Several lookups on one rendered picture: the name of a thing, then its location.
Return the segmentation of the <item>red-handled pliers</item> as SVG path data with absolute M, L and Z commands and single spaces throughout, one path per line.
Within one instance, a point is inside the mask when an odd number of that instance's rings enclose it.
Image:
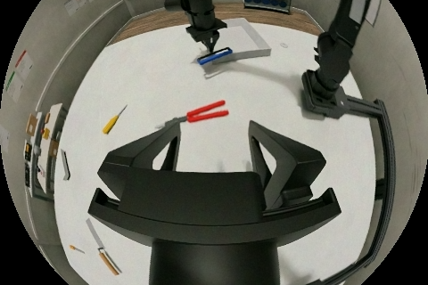
M 220 102 L 217 102 L 217 103 L 213 103 L 210 106 L 200 108 L 199 110 L 190 111 L 190 113 L 186 113 L 186 117 L 173 118 L 171 121 L 164 122 L 163 125 L 157 125 L 154 129 L 156 129 L 156 128 L 157 129 L 163 128 L 163 127 L 165 127 L 167 125 L 172 124 L 172 122 L 178 121 L 178 120 L 179 120 L 179 124 L 183 124 L 183 122 L 188 122 L 188 124 L 193 124 L 193 122 L 210 120 L 211 118 L 228 117 L 229 113 L 228 113 L 227 110 L 225 110 L 225 111 L 219 111 L 218 113 L 201 115 L 200 117 L 192 118 L 192 117 L 195 117 L 195 115 L 206 113 L 206 111 L 208 111 L 208 110 L 214 110 L 215 108 L 225 106 L 225 104 L 226 104 L 225 101 L 220 101 Z M 186 120 L 186 118 L 189 118 L 189 119 Z

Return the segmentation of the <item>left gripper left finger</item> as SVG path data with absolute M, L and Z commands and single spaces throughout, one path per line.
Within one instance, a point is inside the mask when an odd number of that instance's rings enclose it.
M 126 143 L 126 145 L 122 145 L 118 149 L 111 150 L 103 161 L 153 170 L 154 158 L 169 143 L 167 156 L 165 156 L 160 170 L 176 171 L 181 134 L 179 120 L 174 121 L 172 124 L 161 128 L 160 131 L 153 132 L 143 136 L 143 138 L 136 139 L 134 142 Z

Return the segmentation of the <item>wooden-handled putty knife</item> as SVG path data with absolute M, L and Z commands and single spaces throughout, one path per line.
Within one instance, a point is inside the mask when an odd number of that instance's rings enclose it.
M 104 253 L 101 253 L 100 250 L 104 249 L 103 243 L 100 242 L 99 236 L 97 236 L 96 231 L 94 231 L 94 228 L 92 226 L 92 222 L 90 222 L 89 218 L 88 220 L 86 220 L 86 225 L 88 225 L 88 229 L 90 231 L 90 234 L 93 235 L 93 238 L 95 240 L 95 242 L 97 243 L 97 246 L 99 246 L 99 248 L 97 248 L 97 252 L 99 252 L 99 256 L 100 258 L 103 260 L 103 262 L 106 264 L 106 266 L 108 268 L 110 268 L 111 273 L 113 273 L 114 275 L 119 275 L 117 271 L 115 271 L 115 268 L 113 266 L 111 266 L 110 261 L 107 260 L 107 257 L 104 256 Z

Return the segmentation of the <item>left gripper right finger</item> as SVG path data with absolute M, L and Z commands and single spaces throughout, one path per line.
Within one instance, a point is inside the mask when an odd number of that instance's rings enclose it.
M 320 172 L 324 170 L 325 157 L 321 151 L 271 131 L 256 121 L 250 120 L 247 135 L 253 172 L 260 174 L 265 200 L 267 200 L 265 210 L 270 209 L 282 192 L 307 188 L 313 184 Z M 264 160 L 260 143 L 275 158 L 276 168 L 273 175 Z

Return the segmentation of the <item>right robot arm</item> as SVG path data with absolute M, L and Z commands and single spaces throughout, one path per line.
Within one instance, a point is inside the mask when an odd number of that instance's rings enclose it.
M 306 72 L 314 107 L 325 110 L 338 108 L 335 95 L 350 75 L 350 60 L 354 56 L 353 50 L 356 49 L 371 4 L 372 0 L 342 0 L 329 32 L 318 37 L 314 50 L 318 53 L 318 56 L 315 54 L 315 61 L 320 69 Z M 190 25 L 196 29 L 193 12 L 207 14 L 213 10 L 214 4 L 213 0 L 165 0 L 165 8 L 169 12 L 185 11 Z

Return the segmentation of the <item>yellow-handled screwdriver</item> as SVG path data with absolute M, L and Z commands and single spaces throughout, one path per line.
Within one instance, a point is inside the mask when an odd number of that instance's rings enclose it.
M 124 108 L 122 108 L 122 110 L 124 110 L 127 106 L 128 105 L 126 104 L 126 106 Z M 106 125 L 106 127 L 103 129 L 103 134 L 107 134 L 107 132 L 110 131 L 111 126 L 113 126 L 115 124 L 115 120 L 117 120 L 117 118 L 120 115 L 120 113 L 118 115 L 115 115 L 115 117 L 112 118 L 110 122 L 108 122 L 108 124 Z

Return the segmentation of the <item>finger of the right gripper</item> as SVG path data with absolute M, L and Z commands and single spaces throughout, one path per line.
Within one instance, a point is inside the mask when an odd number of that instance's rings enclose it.
M 208 50 L 210 50 L 210 53 L 211 53 L 211 38 L 204 39 L 204 40 L 202 40 L 202 42 L 203 42 L 204 44 L 206 44 L 207 49 L 208 49 Z
M 214 51 L 214 47 L 215 47 L 215 45 L 217 45 L 217 42 L 218 42 L 218 39 L 220 38 L 220 35 L 214 36 L 211 38 L 213 38 L 213 42 L 211 42 L 211 51 Z

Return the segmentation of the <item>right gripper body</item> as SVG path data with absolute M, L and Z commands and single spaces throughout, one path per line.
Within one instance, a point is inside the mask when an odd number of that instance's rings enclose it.
M 215 12 L 213 10 L 208 11 L 207 14 L 193 12 L 193 21 L 195 21 L 196 28 L 188 26 L 186 32 L 192 35 L 193 40 L 196 43 L 202 42 L 204 39 L 208 39 L 214 36 L 220 35 L 217 29 L 228 29 L 227 22 L 222 21 L 219 18 L 215 19 Z

